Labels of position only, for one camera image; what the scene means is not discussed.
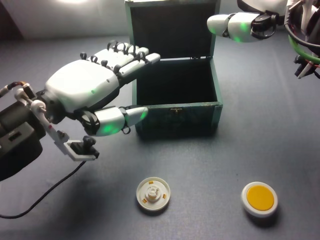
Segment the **white round object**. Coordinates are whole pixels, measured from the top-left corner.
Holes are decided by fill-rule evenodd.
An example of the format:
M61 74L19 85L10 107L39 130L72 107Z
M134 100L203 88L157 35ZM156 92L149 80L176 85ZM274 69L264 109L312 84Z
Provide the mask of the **white round object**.
M256 186L261 186L261 187L265 187L267 188L273 195L273 205L270 209L267 210L258 210L256 208L254 208L250 203L249 200L247 198L248 195L248 191L250 189L252 189L252 187L256 187ZM275 190L273 190L272 187L270 187L268 184L265 184L263 182L259 182L259 181L254 181L249 183L248 185L246 185L244 187L244 189L242 190L241 193L241 201L243 204L244 209L251 215L258 217L258 218L267 218L269 216L271 216L278 207L278 197L277 194L275 192Z
M138 203L148 211L163 209L168 204L170 195L168 183L159 177L146 178L136 189Z

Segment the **robotic hand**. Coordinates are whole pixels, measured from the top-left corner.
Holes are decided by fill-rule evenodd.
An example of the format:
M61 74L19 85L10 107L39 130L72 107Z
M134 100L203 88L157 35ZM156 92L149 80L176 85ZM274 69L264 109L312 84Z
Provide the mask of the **robotic hand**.
M42 152L39 139L46 133L55 145L74 161L91 161L99 156L90 136L109 136L119 131L128 134L130 126L143 120L144 106L109 106L120 88L135 80L145 68L160 60L145 47L110 42L107 48L59 69L34 93L25 82L14 82L0 89L0 97L13 87L17 102L0 112L0 181L11 177L35 160ZM89 136L70 140L53 124L65 117L78 120Z
M211 33L230 38L239 43L250 43L272 37L277 26L284 25L289 41L299 54L295 63L300 64L295 75L298 78L316 72L320 58L320 10L319 0L237 0L245 12L218 14L207 20ZM296 36L301 32L305 41ZM311 50L312 55L298 47L298 43Z

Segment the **yellow button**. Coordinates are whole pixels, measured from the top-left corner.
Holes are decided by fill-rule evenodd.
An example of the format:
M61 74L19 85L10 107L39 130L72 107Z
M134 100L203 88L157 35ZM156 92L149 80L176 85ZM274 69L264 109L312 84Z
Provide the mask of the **yellow button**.
M259 211L271 209L275 202L272 192L261 185L250 187L246 193L246 199L254 209Z

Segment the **gray table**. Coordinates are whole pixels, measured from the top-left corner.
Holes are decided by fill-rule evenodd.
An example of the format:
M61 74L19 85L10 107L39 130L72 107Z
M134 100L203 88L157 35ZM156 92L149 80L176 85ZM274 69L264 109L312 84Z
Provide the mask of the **gray table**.
M9 42L0 45L1 85L24 80L35 90L63 65L105 48L111 37ZM130 135L101 137L89 162L16 220L0 219L1 240L315 240L320 235L320 80L297 79L295 53L279 32L263 42L217 39L214 60L224 107L216 134L143 142ZM113 102L131 104L131 85ZM0 108L13 103L12 94ZM58 129L85 134L69 119ZM42 155L1 183L0 213L26 210L77 163L48 136ZM136 188L157 176L171 188L168 209L143 214ZM240 193L253 181L271 185L280 212L270 227L243 212Z

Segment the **yellow and white button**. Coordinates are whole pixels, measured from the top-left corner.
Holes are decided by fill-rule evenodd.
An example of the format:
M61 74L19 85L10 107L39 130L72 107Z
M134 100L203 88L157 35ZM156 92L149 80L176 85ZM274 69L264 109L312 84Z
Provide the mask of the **yellow and white button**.
M241 193L244 209L258 218L271 216L278 207L278 197L268 184L255 181L244 187Z
M170 195L168 183L159 177L146 178L136 189L138 203L148 211L163 209L168 204Z

